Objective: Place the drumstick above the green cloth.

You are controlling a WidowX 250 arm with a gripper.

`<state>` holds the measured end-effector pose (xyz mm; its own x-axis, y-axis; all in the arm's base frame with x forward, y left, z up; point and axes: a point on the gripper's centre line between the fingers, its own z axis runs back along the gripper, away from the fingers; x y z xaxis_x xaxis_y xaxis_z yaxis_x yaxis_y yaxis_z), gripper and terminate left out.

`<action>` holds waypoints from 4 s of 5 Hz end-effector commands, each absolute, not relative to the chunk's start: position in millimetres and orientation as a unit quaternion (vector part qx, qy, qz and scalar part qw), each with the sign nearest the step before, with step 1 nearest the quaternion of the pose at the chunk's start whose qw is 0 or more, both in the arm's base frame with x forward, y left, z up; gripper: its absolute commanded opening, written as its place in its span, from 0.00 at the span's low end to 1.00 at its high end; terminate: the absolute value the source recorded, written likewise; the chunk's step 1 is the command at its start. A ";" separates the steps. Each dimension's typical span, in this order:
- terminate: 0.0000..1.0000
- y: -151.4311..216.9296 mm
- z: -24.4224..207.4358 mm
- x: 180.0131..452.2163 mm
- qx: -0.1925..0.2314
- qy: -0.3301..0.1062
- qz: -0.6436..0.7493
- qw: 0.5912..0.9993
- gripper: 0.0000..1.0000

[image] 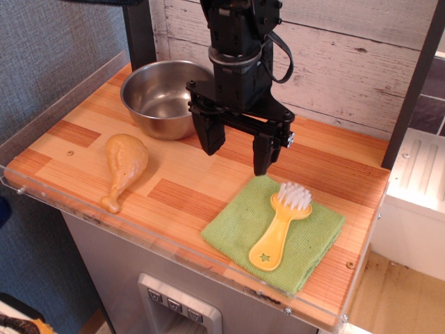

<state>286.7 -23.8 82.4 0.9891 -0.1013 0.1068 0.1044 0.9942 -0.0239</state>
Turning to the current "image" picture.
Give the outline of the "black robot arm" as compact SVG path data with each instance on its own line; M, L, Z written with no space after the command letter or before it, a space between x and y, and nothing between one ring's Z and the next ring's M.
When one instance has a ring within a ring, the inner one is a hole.
M190 80L188 103L202 149L213 155L225 143L232 127L253 136L255 175L265 175L289 147L295 115L271 93L293 74L290 65L278 79L273 74L273 47L287 56L291 50L274 32L281 24L281 1L202 1L211 34L209 60L213 81Z

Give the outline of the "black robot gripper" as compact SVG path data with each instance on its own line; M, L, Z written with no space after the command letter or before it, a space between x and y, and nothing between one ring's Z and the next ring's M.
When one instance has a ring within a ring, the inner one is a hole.
M291 63L284 78L273 75L273 52L229 56L211 52L213 81L190 80L189 110L202 149L213 155L225 143L225 128L233 127L254 137L254 174L265 175L278 160L282 147L289 147L294 134L294 114L271 93L273 82L282 83L293 71Z

